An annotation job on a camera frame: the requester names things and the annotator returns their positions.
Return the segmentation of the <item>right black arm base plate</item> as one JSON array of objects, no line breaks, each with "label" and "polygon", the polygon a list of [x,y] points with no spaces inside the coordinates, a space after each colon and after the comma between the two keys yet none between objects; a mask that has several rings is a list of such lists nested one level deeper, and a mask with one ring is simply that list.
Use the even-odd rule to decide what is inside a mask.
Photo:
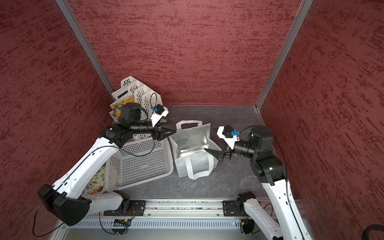
[{"label": "right black arm base plate", "polygon": [[222,201],[225,217],[241,217],[236,201]]}]

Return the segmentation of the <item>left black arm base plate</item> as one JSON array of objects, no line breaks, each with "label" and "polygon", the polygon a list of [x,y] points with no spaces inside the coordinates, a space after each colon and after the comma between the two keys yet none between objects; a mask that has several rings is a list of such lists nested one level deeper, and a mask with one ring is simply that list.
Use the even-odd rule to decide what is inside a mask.
[{"label": "left black arm base plate", "polygon": [[105,211],[103,215],[107,217],[141,217],[144,215],[146,203],[144,200],[123,201],[116,210]]}]

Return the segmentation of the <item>white insulated delivery bag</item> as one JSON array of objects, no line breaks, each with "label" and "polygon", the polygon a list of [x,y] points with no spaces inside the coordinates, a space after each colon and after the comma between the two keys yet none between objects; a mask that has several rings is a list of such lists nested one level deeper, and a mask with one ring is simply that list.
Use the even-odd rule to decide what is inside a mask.
[{"label": "white insulated delivery bag", "polygon": [[170,141],[179,178],[204,178],[217,167],[219,161],[205,150],[222,150],[211,140],[210,123],[180,121],[176,123],[176,133],[170,136]]}]

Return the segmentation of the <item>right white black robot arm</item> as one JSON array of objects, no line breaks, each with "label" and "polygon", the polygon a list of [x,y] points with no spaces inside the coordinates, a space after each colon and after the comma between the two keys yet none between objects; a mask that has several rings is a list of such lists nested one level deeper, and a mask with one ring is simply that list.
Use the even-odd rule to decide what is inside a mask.
[{"label": "right white black robot arm", "polygon": [[251,192],[239,194],[237,208],[254,221],[269,240],[310,240],[312,238],[292,194],[286,168],[273,153],[274,137],[269,128],[252,126],[248,140],[242,142],[240,132],[231,126],[220,126],[217,136],[224,140],[221,151],[206,149],[220,162],[232,154],[246,157],[250,166],[267,192],[277,219],[268,214]]}]

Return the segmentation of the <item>white perforated plastic basket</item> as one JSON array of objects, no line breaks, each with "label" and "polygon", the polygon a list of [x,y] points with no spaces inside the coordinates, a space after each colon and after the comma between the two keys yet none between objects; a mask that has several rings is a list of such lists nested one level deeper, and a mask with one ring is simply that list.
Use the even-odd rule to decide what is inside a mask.
[{"label": "white perforated plastic basket", "polygon": [[121,191],[169,176],[174,171],[168,139],[133,141],[106,162],[105,190]]}]

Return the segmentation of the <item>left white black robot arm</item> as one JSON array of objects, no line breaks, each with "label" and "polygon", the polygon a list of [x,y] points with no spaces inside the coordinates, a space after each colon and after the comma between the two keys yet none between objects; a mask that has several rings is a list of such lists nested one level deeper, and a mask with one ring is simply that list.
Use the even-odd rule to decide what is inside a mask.
[{"label": "left white black robot arm", "polygon": [[165,126],[171,123],[166,118],[168,109],[160,104],[154,107],[145,120],[145,111],[140,104],[128,103],[121,108],[117,123],[107,126],[89,151],[53,185],[43,185],[38,195],[46,209],[68,226],[79,223],[84,217],[104,211],[128,212],[129,197],[116,192],[99,197],[83,195],[88,182],[104,163],[137,134],[150,134],[153,140],[161,141],[175,133]]}]

